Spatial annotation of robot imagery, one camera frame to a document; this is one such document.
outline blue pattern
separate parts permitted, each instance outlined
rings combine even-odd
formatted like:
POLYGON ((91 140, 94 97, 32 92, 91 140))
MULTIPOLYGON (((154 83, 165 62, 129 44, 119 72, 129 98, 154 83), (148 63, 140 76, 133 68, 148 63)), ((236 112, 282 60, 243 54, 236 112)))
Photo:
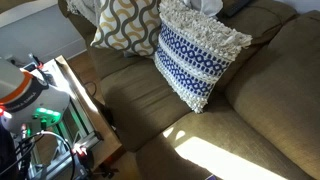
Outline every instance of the blue pattern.
POLYGON ((171 59, 171 57, 161 48, 161 46, 158 47, 157 55, 161 59, 164 67, 170 72, 176 81, 188 91, 198 96, 210 95, 213 84, 208 84, 188 74, 183 68, 181 68, 171 59))
POLYGON ((220 77, 230 65, 230 62, 217 58, 197 45, 192 44, 172 31, 164 23, 162 24, 160 38, 166 43, 168 48, 186 63, 207 74, 220 77))
POLYGON ((155 63, 181 99, 201 112, 230 61, 216 56, 176 33, 164 22, 159 36, 155 63))

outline white object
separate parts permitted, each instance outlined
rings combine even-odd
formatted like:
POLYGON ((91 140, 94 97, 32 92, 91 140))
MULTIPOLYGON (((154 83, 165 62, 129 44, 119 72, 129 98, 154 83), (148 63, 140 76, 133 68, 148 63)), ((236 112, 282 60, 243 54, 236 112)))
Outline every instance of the white object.
POLYGON ((214 85, 252 37, 189 9, 162 0, 155 65, 181 100, 201 113, 214 85))
POLYGON ((222 0, 182 0, 189 8, 207 16, 215 16, 223 7, 222 0))
POLYGON ((100 4, 98 1, 100 0, 67 0, 68 10, 74 14, 79 11, 81 15, 97 26, 100 17, 100 13, 97 12, 99 10, 97 6, 100 4))
POLYGON ((33 114, 36 112, 37 108, 49 109, 59 112, 62 115, 69 105, 70 98, 66 92, 61 91, 54 86, 48 85, 46 82, 38 78, 35 79, 35 77, 31 74, 29 76, 31 76, 33 80, 28 80, 27 78, 26 81, 26 75, 17 67, 7 61, 0 61, 0 106, 4 106, 6 110, 6 105, 10 103, 16 103, 14 107, 23 107, 25 104, 30 103, 23 109, 17 108, 19 109, 17 111, 10 112, 8 110, 7 113, 10 113, 10 118, 1 117, 1 124, 3 127, 15 134, 20 133, 21 125, 24 123, 31 124, 32 128, 40 128, 40 120, 33 119, 33 114), (35 100, 33 97, 35 96, 36 91, 30 91, 33 84, 32 81, 38 81, 44 86, 48 85, 47 89, 40 91, 39 96, 35 100), (18 88, 22 89, 21 87, 23 87, 21 93, 12 96, 12 92, 16 91, 18 88), (27 92, 31 92, 30 96, 21 99, 21 97, 24 97, 23 95, 25 95, 27 92), (1 100, 5 101, 4 99, 8 96, 14 98, 10 98, 10 100, 7 102, 1 102, 1 100))

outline electronic device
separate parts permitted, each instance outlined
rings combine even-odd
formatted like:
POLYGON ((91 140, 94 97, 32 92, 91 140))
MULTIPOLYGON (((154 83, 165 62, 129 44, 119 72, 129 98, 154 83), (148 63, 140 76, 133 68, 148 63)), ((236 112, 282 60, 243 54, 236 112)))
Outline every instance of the electronic device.
POLYGON ((50 85, 44 73, 39 72, 43 77, 0 61, 1 124, 14 134, 20 134, 22 124, 33 132, 45 130, 57 124, 68 107, 69 95, 50 85))

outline couch seat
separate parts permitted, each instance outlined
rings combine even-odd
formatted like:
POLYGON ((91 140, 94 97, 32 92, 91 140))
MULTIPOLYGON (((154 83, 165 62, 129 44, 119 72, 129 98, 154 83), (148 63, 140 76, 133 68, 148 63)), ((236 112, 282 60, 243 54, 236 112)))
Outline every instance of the couch seat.
POLYGON ((142 59, 105 77, 101 87, 120 140, 130 151, 136 151, 191 111, 151 59, 142 59))
MULTIPOLYGON (((191 166, 189 161, 222 179, 312 179, 243 121, 218 93, 205 113, 185 115, 141 148, 137 161, 146 179, 172 177, 180 164, 191 166)), ((188 176, 203 179, 207 174, 202 170, 188 176)))

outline geometric pattern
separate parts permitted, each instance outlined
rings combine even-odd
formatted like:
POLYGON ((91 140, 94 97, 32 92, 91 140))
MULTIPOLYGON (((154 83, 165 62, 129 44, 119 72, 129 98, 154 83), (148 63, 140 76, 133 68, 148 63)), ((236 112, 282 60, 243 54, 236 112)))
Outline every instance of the geometric pattern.
POLYGON ((180 1, 162 0, 160 11, 155 65, 179 97, 201 113, 216 82, 241 48, 250 45, 251 36, 185 8, 180 1))
POLYGON ((232 62, 191 42, 165 21, 154 61, 173 90, 196 113, 202 112, 214 85, 232 62))
POLYGON ((91 46, 141 56, 153 55, 158 43, 160 0, 101 0, 99 26, 91 46))

